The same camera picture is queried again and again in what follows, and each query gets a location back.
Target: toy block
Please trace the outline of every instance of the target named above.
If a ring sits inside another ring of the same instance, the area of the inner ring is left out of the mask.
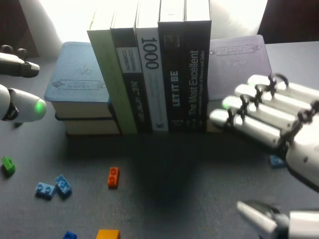
[[[55,179],[55,182],[58,187],[58,191],[62,196],[67,197],[71,194],[72,187],[62,174]]]
[[[45,183],[38,183],[38,186],[36,186],[35,191],[38,197],[51,199],[55,194],[55,187]]]
[[[7,173],[12,175],[15,172],[15,165],[12,163],[12,159],[5,156],[1,160]]]
[[[119,184],[120,171],[119,168],[112,167],[109,171],[108,185],[109,188],[117,188]]]
[[[270,156],[270,165],[272,168],[285,168],[287,167],[287,162],[282,160],[281,158],[271,155]]]
[[[96,239],[121,239],[119,230],[99,230]]]
[[[63,237],[63,239],[77,239],[77,235],[73,232],[67,231]]]

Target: white book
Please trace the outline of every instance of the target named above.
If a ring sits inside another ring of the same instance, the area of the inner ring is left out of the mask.
[[[136,35],[153,131],[168,131],[158,20],[160,0],[140,1]]]

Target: green lego brick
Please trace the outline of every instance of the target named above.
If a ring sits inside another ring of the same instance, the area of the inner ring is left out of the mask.
[[[15,165],[12,163],[12,159],[9,157],[3,157],[2,163],[9,174],[13,174],[15,172]]]

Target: dark blue lego brick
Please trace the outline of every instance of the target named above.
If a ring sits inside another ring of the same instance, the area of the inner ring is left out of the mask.
[[[39,197],[44,197],[47,199],[51,199],[55,194],[55,187],[45,183],[38,183],[35,188],[36,195]]]
[[[66,197],[71,194],[72,187],[62,174],[55,179],[55,182],[62,196]]]
[[[63,239],[76,239],[77,236],[73,232],[67,231]]]
[[[271,155],[270,156],[270,165],[272,168],[285,168],[287,167],[287,162],[282,160],[281,158]]]

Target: table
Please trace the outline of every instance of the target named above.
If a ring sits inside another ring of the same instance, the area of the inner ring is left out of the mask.
[[[319,89],[319,42],[267,45],[271,66],[292,82]],[[37,78],[0,76],[0,83],[43,97],[54,60],[32,59]],[[0,238],[59,239],[73,231],[94,239],[119,229],[122,239],[255,239],[236,202],[257,199],[284,213],[317,208],[319,195],[286,169],[270,168],[265,155],[226,134],[67,137],[48,103],[39,122],[14,128],[0,123],[0,155],[16,172],[0,174]],[[109,167],[120,168],[108,190]],[[38,182],[63,174],[70,198],[36,198]]]

